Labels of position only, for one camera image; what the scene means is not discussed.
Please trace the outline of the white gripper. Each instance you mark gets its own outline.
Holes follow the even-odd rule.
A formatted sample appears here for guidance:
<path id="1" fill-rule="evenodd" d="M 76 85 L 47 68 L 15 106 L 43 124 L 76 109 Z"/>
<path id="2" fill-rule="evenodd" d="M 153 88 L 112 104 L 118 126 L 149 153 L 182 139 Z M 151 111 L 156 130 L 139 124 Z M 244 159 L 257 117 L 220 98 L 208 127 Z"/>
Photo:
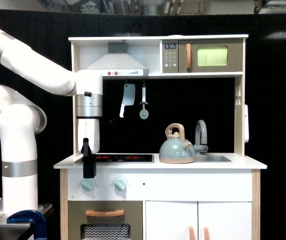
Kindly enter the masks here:
<path id="1" fill-rule="evenodd" d="M 99 119 L 79 119 L 77 141 L 78 152 L 83 154 L 83 177 L 93 179 L 96 176 L 94 154 L 98 153 L 100 149 Z"/>

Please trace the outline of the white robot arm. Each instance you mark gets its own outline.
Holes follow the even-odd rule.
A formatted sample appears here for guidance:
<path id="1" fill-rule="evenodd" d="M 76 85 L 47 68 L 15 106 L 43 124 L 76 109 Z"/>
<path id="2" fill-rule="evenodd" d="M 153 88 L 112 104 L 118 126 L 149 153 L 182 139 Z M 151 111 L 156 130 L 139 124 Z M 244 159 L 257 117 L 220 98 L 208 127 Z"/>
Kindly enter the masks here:
<path id="1" fill-rule="evenodd" d="M 0 64 L 51 94 L 75 96 L 79 150 L 85 155 L 99 151 L 103 98 L 100 71 L 66 70 L 2 30 Z M 0 85 L 1 213 L 4 215 L 38 208 L 35 136 L 44 130 L 46 123 L 40 107 Z"/>

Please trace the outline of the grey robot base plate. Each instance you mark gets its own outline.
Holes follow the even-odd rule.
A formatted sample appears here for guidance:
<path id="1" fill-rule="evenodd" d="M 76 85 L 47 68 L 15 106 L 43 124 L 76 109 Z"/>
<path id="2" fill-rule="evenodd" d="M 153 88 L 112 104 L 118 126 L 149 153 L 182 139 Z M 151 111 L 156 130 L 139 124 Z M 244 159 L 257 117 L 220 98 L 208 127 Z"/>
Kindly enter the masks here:
<path id="1" fill-rule="evenodd" d="M 0 228 L 24 228 L 36 227 L 46 229 L 46 220 L 52 215 L 53 206 L 51 203 L 43 203 L 36 210 L 22 210 L 12 215 L 0 212 Z"/>

